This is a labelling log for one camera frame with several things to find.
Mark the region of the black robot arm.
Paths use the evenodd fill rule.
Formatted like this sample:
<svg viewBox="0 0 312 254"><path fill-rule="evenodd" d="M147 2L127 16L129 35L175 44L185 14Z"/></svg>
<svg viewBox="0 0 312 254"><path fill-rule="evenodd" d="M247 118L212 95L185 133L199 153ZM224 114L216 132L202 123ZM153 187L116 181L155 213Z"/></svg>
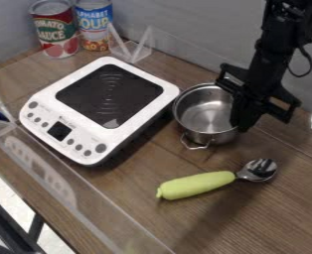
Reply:
<svg viewBox="0 0 312 254"><path fill-rule="evenodd" d="M220 64L216 86L232 96L230 123L246 132L263 114L287 123L301 106L299 99L283 88L289 71L295 77L312 72L312 0L266 0L260 37L255 41L248 69Z"/></svg>

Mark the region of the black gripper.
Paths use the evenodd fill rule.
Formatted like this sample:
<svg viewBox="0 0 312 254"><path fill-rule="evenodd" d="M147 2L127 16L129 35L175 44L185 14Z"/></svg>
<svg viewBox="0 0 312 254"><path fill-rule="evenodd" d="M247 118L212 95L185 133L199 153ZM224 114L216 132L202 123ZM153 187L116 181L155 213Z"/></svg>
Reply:
<svg viewBox="0 0 312 254"><path fill-rule="evenodd" d="M294 51L293 44L274 45L258 41L248 68L228 63L220 65L216 86L232 96L231 125L242 133L255 125L262 114L287 123L301 105L282 86Z"/></svg>

